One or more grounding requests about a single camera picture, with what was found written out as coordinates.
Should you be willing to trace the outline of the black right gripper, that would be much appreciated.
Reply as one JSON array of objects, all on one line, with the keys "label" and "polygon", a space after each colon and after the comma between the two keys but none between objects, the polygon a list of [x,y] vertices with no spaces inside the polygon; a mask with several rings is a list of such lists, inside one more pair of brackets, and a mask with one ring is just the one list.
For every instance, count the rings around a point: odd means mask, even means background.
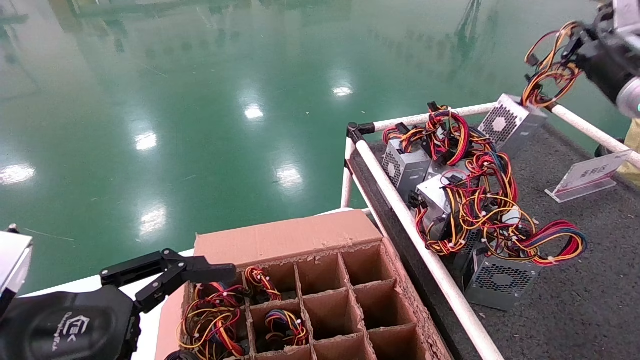
[{"label": "black right gripper", "polygon": [[627,46],[600,39],[591,24],[572,23],[562,63],[575,63],[611,103],[639,102],[639,60]]}]

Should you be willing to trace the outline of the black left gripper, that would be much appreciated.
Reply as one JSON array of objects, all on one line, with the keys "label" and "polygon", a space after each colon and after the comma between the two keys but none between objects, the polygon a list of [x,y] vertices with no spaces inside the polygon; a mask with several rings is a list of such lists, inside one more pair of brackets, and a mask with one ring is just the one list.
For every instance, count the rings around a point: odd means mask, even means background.
[{"label": "black left gripper", "polygon": [[[129,360],[141,334],[140,313],[150,313],[186,283],[231,281],[236,272],[235,264],[164,249],[103,269],[105,287],[95,291],[18,297],[1,318],[0,357]],[[118,289],[156,275],[135,301]]]}]

